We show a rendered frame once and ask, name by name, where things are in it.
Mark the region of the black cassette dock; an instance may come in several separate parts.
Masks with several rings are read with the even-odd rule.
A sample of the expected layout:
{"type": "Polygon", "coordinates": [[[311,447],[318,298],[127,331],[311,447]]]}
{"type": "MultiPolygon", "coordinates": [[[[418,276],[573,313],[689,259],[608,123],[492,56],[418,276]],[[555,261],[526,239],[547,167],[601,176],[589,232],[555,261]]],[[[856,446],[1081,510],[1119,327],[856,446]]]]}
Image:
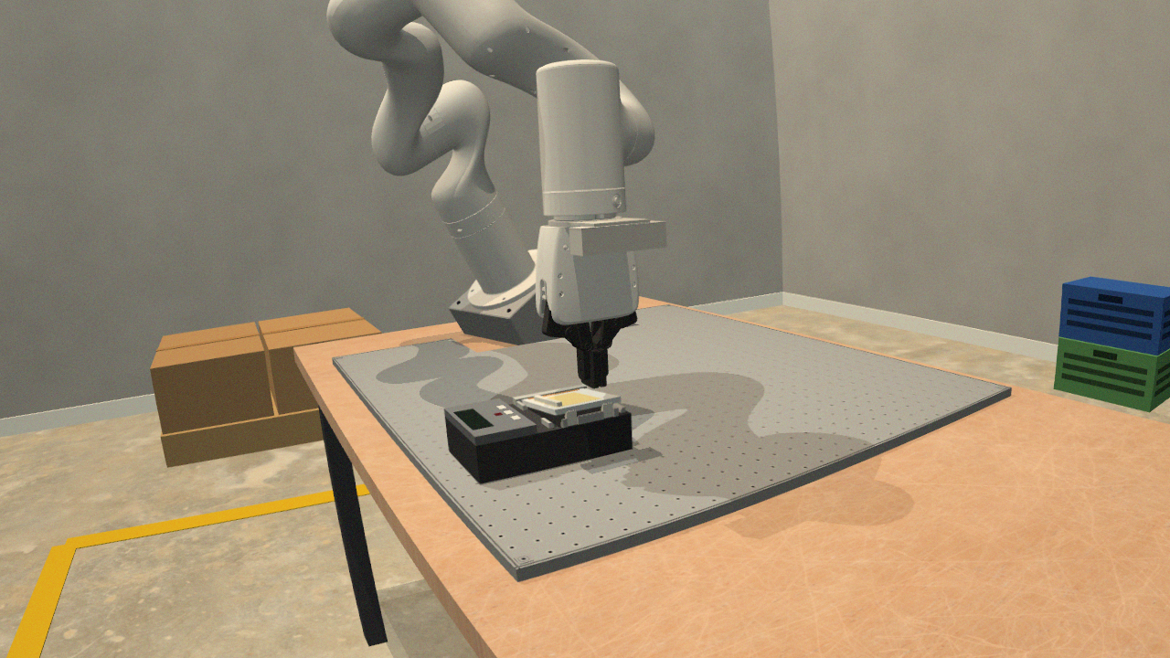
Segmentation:
{"type": "Polygon", "coordinates": [[[489,484],[633,448],[632,413],[618,403],[557,416],[521,403],[580,388],[590,390],[574,385],[516,397],[511,405],[497,398],[443,407],[450,454],[479,484],[489,484]]]}

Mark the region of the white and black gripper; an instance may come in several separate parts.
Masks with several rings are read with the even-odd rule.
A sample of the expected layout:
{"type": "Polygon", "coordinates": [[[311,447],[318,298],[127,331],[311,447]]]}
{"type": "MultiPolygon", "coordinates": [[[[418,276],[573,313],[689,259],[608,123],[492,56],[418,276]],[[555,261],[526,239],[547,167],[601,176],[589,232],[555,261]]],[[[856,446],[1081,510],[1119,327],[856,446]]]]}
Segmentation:
{"type": "Polygon", "coordinates": [[[569,228],[581,226],[567,222],[581,221],[552,219],[539,231],[537,315],[543,318],[543,334],[567,338],[577,348],[581,384],[606,388],[612,340],[625,325],[638,322],[636,258],[634,251],[571,255],[569,228]]]}

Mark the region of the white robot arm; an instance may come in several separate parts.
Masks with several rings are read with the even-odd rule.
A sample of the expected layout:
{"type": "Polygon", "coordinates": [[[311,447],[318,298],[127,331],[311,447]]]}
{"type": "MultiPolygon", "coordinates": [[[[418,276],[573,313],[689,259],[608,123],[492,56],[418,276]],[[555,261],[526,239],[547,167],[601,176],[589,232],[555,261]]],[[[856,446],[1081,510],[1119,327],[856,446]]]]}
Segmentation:
{"type": "Polygon", "coordinates": [[[443,83],[441,43],[410,23],[421,16],[464,63],[537,100],[543,213],[581,221],[567,222],[581,226],[569,228],[571,255],[667,249],[665,221],[614,219],[626,211],[625,166],[642,162],[655,138],[617,64],[515,0],[330,0],[335,40],[383,63],[388,90],[372,130],[378,164],[388,174],[415,174],[454,149],[431,199],[479,281],[468,292],[473,308],[493,311],[536,289],[537,249],[526,251],[486,173],[484,92],[468,80],[443,83]]]}

